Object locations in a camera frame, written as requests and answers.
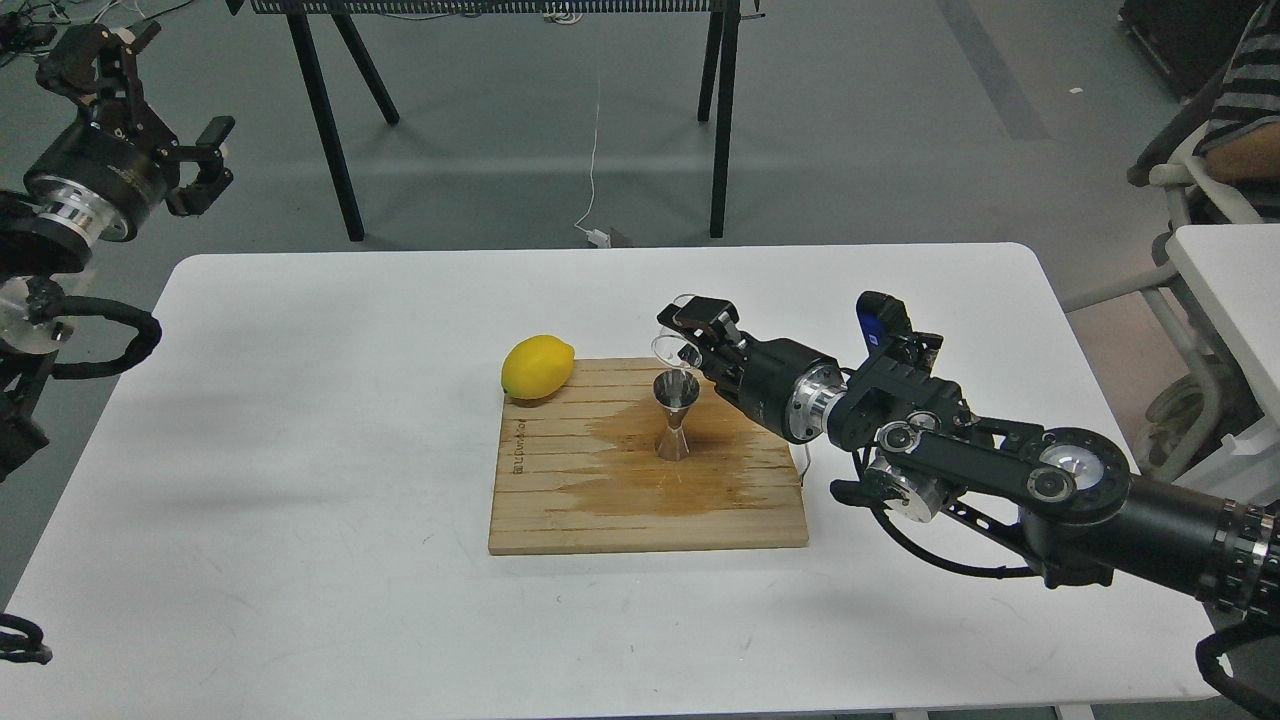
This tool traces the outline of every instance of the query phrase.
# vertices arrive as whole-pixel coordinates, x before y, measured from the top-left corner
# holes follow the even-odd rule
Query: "black table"
[[[232,12],[239,10],[244,0],[228,0]],[[347,225],[347,236],[352,242],[365,237],[365,225],[360,218],[360,205],[351,186],[351,173],[338,137],[338,126],[333,119],[329,104],[329,91],[325,88],[320,60],[316,56],[315,41],[311,37],[308,14],[321,14],[333,18],[338,26],[347,50],[351,51],[360,74],[369,85],[374,101],[388,124],[399,122],[399,113],[392,102],[387,86],[369,56],[369,50],[352,22],[353,14],[381,13],[710,13],[707,28],[707,53],[703,59],[703,83],[698,99],[698,122],[710,118],[712,94],[716,90],[716,67],[719,64],[719,96],[716,109],[716,158],[712,172],[712,218],[710,237],[724,236],[724,195],[728,186],[728,146],[733,119],[733,78],[737,64],[739,23],[742,19],[741,0],[568,0],[568,1],[480,1],[480,0],[252,0],[253,12],[260,14],[283,14],[289,23],[293,47],[302,68],[302,81],[307,86],[311,100],[311,113],[320,131],[320,143],[324,146],[329,174],[338,193],[338,205]]]

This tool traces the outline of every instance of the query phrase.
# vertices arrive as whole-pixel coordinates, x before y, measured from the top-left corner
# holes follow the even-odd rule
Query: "person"
[[[1280,222],[1280,0],[1249,19],[1196,154],[1266,222]]]

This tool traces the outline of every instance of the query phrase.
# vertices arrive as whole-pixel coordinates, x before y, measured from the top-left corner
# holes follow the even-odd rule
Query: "black cabinet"
[[[1231,59],[1261,0],[1125,0],[1120,22],[1178,96]]]

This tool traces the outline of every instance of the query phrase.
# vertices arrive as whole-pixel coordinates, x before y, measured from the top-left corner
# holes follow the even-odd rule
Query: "white table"
[[[927,566],[827,482],[810,547],[492,557],[507,350],[640,356],[684,292],[856,366],[863,290],[946,336],[979,414],[1119,430],[1016,245],[202,256],[122,379],[12,612],[55,659],[6,716],[558,717],[1051,705],[1212,694],[1190,598]],[[945,519],[913,534],[1016,557]]]
[[[1280,225],[1187,225],[1170,241],[1169,258],[1266,414],[1178,483],[1270,502],[1280,497]]]

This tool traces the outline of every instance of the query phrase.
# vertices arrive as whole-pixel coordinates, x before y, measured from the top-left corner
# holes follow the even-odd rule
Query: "wooden cutting board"
[[[536,406],[504,400],[492,555],[804,547],[800,478],[781,438],[699,375],[690,456],[668,462],[652,359],[579,360]]]

